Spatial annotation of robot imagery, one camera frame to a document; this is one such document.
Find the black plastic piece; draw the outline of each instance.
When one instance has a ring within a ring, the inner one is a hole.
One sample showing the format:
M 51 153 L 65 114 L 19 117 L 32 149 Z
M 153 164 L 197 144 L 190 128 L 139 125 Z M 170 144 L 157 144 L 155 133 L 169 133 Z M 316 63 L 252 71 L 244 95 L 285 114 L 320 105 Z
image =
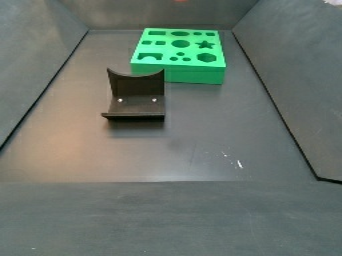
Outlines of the black plastic piece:
M 165 119 L 165 70 L 145 76 L 127 76 L 107 69 L 113 102 L 107 119 Z

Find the gray surface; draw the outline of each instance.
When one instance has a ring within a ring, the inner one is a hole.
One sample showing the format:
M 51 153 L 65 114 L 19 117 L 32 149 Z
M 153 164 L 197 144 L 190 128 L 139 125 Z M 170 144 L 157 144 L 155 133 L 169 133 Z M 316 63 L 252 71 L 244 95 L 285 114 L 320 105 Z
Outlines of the gray surface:
M 87 35 L 0 152 L 0 180 L 314 180 L 230 31 L 225 84 L 167 84 L 165 123 L 109 123 L 106 70 L 130 73 L 141 33 Z
M 91 29 L 232 29 L 258 0 L 61 0 Z
M 2 184 L 3 255 L 341 256 L 340 185 Z
M 321 0 L 264 0 L 234 28 L 317 175 L 340 181 L 341 24 Z
M 86 32 L 54 0 L 0 1 L 0 146 Z

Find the green shape sorter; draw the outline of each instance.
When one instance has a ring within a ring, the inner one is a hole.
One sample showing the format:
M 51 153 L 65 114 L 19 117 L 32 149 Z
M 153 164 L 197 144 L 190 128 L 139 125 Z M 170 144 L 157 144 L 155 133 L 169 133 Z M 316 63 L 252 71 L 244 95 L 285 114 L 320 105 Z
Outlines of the green shape sorter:
M 131 69 L 135 75 L 165 69 L 167 82 L 224 84 L 226 61 L 218 31 L 146 28 Z

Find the circular hole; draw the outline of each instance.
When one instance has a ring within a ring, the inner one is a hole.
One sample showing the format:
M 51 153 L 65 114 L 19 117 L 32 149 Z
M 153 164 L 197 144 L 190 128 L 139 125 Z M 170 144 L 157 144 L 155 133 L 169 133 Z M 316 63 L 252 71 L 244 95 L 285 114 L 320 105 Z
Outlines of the circular hole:
M 171 33 L 174 36 L 189 36 L 189 32 L 185 31 L 175 31 Z
M 209 63 L 209 62 L 217 61 L 217 56 L 211 53 L 201 53 L 198 55 L 198 60 Z
M 186 40 L 177 40 L 173 42 L 173 45 L 178 48 L 186 48 L 190 46 L 190 42 Z

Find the dark gray floor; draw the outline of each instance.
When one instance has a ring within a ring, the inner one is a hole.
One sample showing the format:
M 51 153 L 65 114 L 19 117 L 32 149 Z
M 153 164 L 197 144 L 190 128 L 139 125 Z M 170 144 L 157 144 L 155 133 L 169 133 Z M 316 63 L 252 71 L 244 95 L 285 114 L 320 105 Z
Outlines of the dark gray floor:
M 341 198 L 324 183 L 3 183 L 0 251 L 341 256 Z
M 225 84 L 167 84 L 165 123 L 109 123 L 106 69 L 130 73 L 139 36 L 87 35 L 0 152 L 0 181 L 313 181 L 230 31 Z

